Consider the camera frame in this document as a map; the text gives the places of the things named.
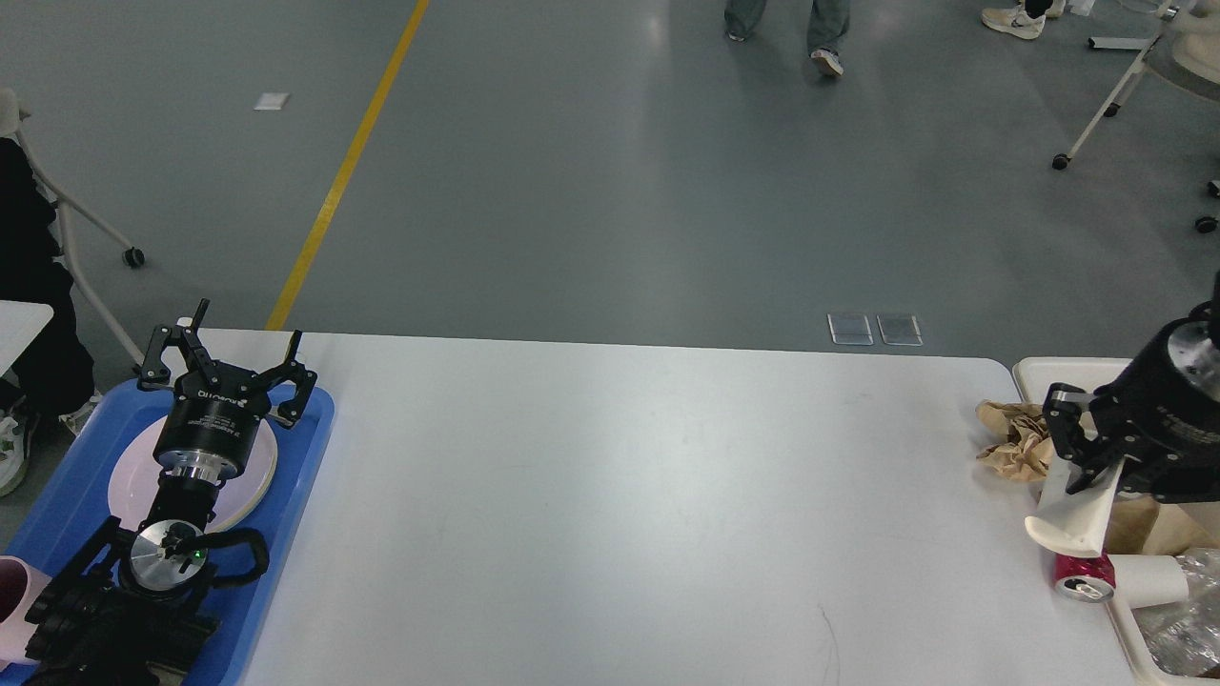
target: white sneaker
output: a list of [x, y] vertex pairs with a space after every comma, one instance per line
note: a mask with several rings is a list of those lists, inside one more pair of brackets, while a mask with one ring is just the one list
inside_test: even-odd
[[831, 78], [838, 78], [843, 76], [843, 63], [838, 61], [838, 55], [830, 50], [814, 50], [809, 54], [809, 59], [814, 61], [814, 66], [817, 71], [822, 72], [822, 76], [828, 76]]
[[89, 399], [81, 405], [79, 410], [72, 414], [60, 415], [60, 424], [66, 426], [67, 430], [72, 432], [72, 436], [81, 436], [81, 432], [84, 431], [84, 425], [89, 421], [89, 417], [93, 416], [93, 410], [100, 402], [101, 391], [94, 388], [93, 395], [89, 395]]
[[1042, 35], [1042, 28], [1047, 26], [1046, 15], [1031, 20], [1030, 15], [1025, 13], [1025, 7], [1020, 5], [1006, 10], [997, 7], [983, 10], [982, 20], [987, 28], [1015, 35], [1022, 40], [1033, 40]]
[[37, 425], [38, 415], [23, 417], [0, 411], [0, 498], [16, 491], [26, 478], [29, 437]]

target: chair wheel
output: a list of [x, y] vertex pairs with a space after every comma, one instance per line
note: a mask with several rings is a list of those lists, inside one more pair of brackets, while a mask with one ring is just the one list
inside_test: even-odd
[[139, 248], [128, 248], [127, 250], [123, 250], [123, 264], [133, 270], [140, 269], [144, 266], [144, 250], [140, 250]]

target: blue tray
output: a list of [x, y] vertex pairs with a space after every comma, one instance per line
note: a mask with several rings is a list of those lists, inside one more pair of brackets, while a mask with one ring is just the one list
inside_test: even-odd
[[[293, 391], [290, 386], [274, 388], [272, 403], [287, 400]], [[55, 576], [110, 515], [106, 488], [123, 449], [168, 414], [171, 400], [168, 391], [142, 392], [135, 381], [106, 393], [5, 554]], [[317, 476], [333, 417], [334, 400], [326, 391], [315, 388], [305, 415], [292, 431], [271, 424], [278, 443], [276, 475], [262, 502], [238, 525], [262, 532], [271, 565], [255, 583], [207, 594], [201, 613], [220, 619], [221, 627], [204, 646], [183, 686], [231, 686], [242, 677]], [[221, 574], [242, 572], [250, 566], [244, 547], [217, 551], [209, 559], [220, 564]], [[32, 674], [33, 666], [10, 665], [0, 671], [0, 685], [21, 684]]]

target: crumpled brown paper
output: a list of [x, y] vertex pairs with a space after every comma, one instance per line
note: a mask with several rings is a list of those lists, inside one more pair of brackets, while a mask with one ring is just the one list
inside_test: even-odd
[[978, 421], [1004, 443], [976, 455], [978, 461], [1011, 481], [1042, 481], [1055, 454], [1054, 443], [1042, 420], [1042, 406], [1031, 403], [983, 400], [975, 408]]

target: yellow floor line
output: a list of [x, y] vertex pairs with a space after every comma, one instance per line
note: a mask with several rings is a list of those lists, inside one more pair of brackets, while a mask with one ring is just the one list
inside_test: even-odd
[[373, 126], [377, 125], [377, 116], [381, 115], [382, 105], [386, 104], [386, 96], [389, 95], [389, 89], [394, 84], [394, 77], [398, 76], [398, 70], [403, 66], [403, 57], [406, 56], [406, 50], [411, 46], [411, 40], [415, 38], [416, 29], [420, 28], [420, 22], [423, 21], [423, 12], [428, 11], [428, 1], [417, 0], [415, 4], [411, 20], [406, 22], [403, 37], [398, 39], [394, 54], [390, 56], [389, 63], [386, 65], [386, 72], [382, 73], [381, 83], [377, 84], [377, 92], [373, 93], [373, 99], [368, 103], [368, 109], [365, 110], [365, 118], [360, 121], [360, 128], [356, 129], [356, 135], [351, 139], [351, 145], [348, 146], [348, 154], [343, 157], [343, 165], [339, 166], [339, 172], [334, 175], [334, 182], [331, 183], [331, 190], [326, 194], [322, 209], [317, 211], [317, 218], [314, 220], [314, 228], [305, 237], [305, 245], [301, 247], [300, 254], [296, 255], [296, 264], [293, 265], [293, 271], [288, 275], [288, 281], [284, 282], [283, 289], [279, 291], [276, 306], [271, 310], [271, 316], [264, 327], [267, 331], [283, 328], [284, 322], [288, 320], [288, 312], [292, 311], [293, 304], [296, 301], [296, 295], [300, 294], [301, 286], [305, 284], [305, 277], [309, 276], [310, 266], [314, 265], [314, 258], [317, 256], [318, 248], [322, 247], [322, 239], [326, 238], [326, 232], [331, 228], [334, 210], [338, 209], [339, 200], [343, 199], [343, 192], [348, 189], [351, 172], [356, 170], [360, 155], [365, 151], [365, 144], [368, 143], [368, 135], [372, 133]]

